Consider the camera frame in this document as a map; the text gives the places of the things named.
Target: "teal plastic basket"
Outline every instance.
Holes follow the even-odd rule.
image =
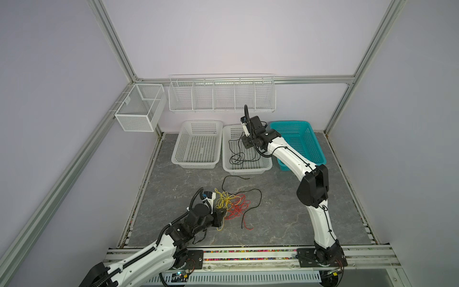
[[[278,131],[285,141],[297,152],[317,165],[326,164],[322,148],[314,134],[313,128],[308,122],[284,121],[272,122],[269,124],[271,129]],[[277,159],[280,170],[290,170],[283,162]]]

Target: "perforated metal strip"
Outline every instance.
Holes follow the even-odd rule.
[[[172,283],[171,273],[166,273],[164,280]],[[254,272],[197,272],[190,275],[186,285],[254,285],[321,282],[318,271],[254,271]],[[144,286],[161,285],[159,276],[151,278]]]

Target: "wire basket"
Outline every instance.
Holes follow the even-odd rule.
[[[171,161],[185,169],[213,169],[222,148],[220,121],[185,121],[175,142]]]
[[[317,165],[327,163],[313,128],[308,122],[272,122],[269,124],[269,127],[278,131],[291,147],[308,160]],[[279,163],[280,170],[290,170],[281,160],[277,159],[277,162]]]
[[[134,84],[115,112],[125,131],[155,131],[166,105],[162,84]]]
[[[246,149],[241,136],[244,130],[240,124],[223,128],[223,169],[230,175],[262,174],[273,167],[271,158],[260,156],[254,149]]]
[[[247,105],[249,111],[276,110],[274,75],[212,76],[214,78],[202,79],[185,78],[186,75],[170,76],[169,109],[174,113],[234,112],[243,111],[244,105]]]

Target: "red wire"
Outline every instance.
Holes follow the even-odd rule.
[[[231,208],[228,210],[225,219],[230,220],[236,217],[239,217],[244,214],[244,210],[247,210],[250,205],[250,200],[246,200],[245,194],[240,195],[240,199],[235,198],[232,201]],[[252,230],[253,228],[247,228],[246,220],[244,219],[244,226],[247,230]]]

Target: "white wall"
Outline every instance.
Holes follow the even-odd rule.
[[[346,87],[346,84],[280,84],[276,86],[276,110],[273,113],[250,113],[250,116],[258,115],[266,122],[303,120],[315,130],[324,130]],[[178,132],[184,121],[193,119],[238,124],[243,113],[172,113],[167,104],[159,125],[162,131]]]
[[[105,0],[139,78],[354,74],[390,0]]]
[[[2,2],[0,256],[126,83],[86,1]],[[78,285],[63,277],[80,280],[114,247],[153,141],[115,123],[12,286]]]
[[[409,1],[330,135],[413,287],[458,284],[458,15]]]

